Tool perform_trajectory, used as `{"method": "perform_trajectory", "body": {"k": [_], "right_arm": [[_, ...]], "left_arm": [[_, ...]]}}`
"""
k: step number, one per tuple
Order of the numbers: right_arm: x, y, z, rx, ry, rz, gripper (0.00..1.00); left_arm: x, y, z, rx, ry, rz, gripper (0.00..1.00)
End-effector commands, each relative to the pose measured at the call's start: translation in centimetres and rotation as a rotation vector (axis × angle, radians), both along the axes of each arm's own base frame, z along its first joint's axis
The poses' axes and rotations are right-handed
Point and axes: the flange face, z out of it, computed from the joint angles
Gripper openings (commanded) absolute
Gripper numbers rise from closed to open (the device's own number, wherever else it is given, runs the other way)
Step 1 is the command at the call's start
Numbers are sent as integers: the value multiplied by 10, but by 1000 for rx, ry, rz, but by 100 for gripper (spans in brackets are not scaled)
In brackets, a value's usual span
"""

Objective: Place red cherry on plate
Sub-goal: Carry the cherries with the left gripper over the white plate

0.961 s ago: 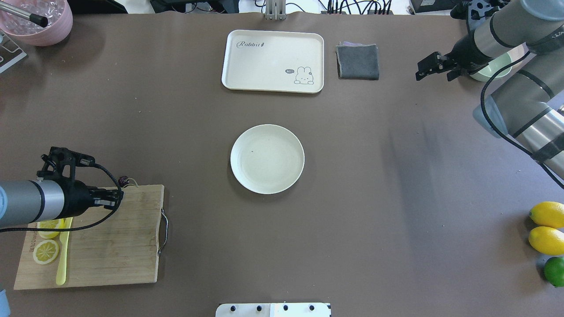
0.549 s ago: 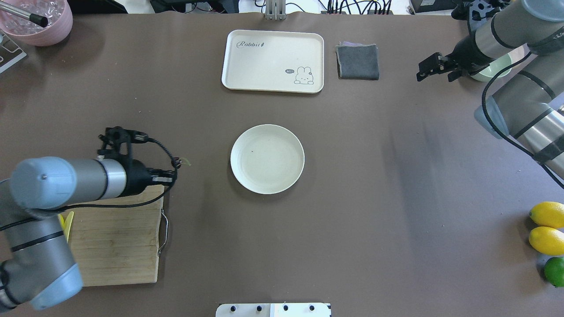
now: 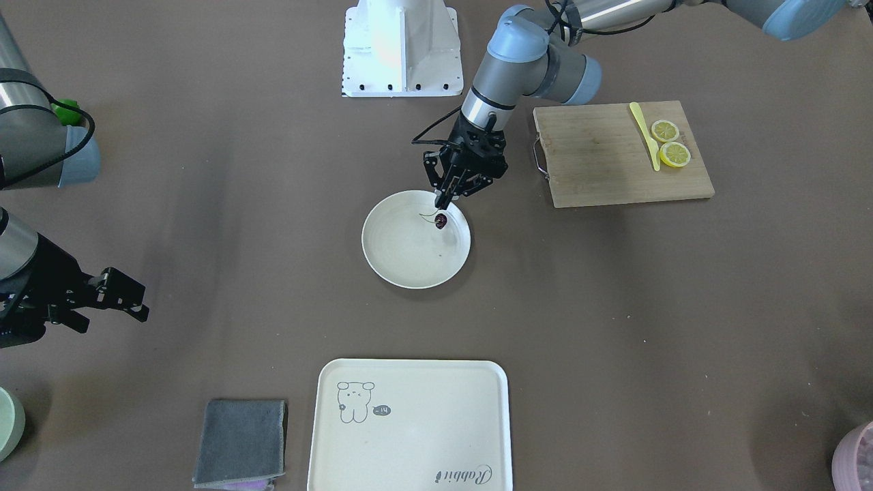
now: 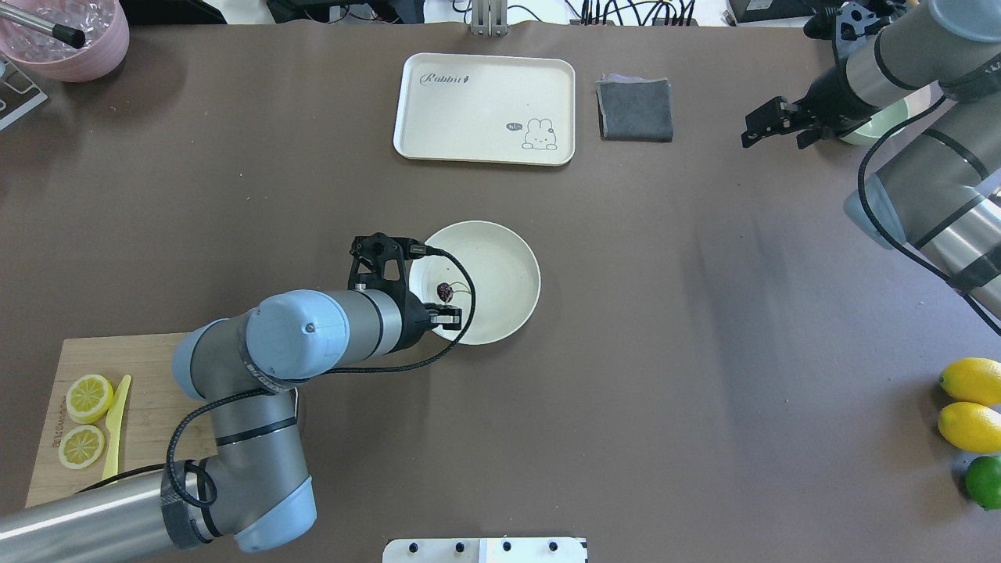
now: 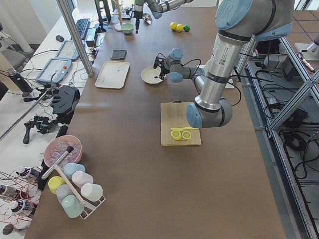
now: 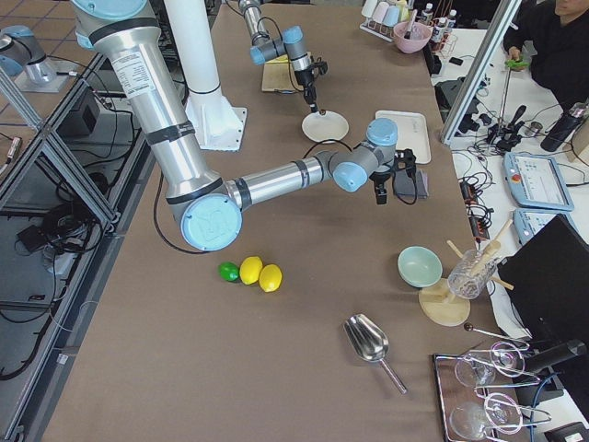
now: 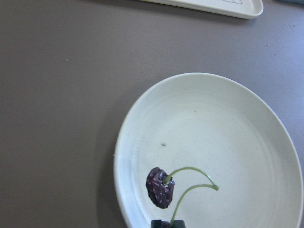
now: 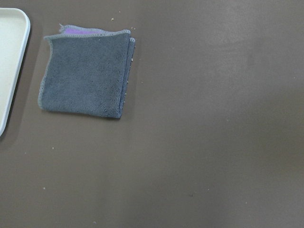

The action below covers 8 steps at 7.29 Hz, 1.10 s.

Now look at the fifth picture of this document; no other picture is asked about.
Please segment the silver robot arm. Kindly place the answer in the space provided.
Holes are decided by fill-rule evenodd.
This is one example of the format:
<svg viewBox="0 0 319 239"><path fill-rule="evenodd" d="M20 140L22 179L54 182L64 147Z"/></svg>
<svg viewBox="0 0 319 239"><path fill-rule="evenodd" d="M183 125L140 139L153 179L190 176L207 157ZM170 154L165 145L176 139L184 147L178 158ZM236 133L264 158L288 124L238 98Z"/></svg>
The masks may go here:
<svg viewBox="0 0 319 239"><path fill-rule="evenodd" d="M158 3L156 0L134 0L134 19L135 21L135 33L138 34L140 20L143 17L144 4L150 9L153 17L159 19L162 14L168 11L172 11L177 7L184 4L191 3L193 0L166 0L163 3Z"/></svg>
<svg viewBox="0 0 319 239"><path fill-rule="evenodd" d="M192 79L200 94L188 104L186 117L193 128L222 127L232 118L232 107L222 97L244 44L288 35L293 25L292 0L224 0L218 7L218 28L211 59L206 67L184 67L183 52L174 48L166 58L156 57L159 78L170 75L173 82Z"/></svg>

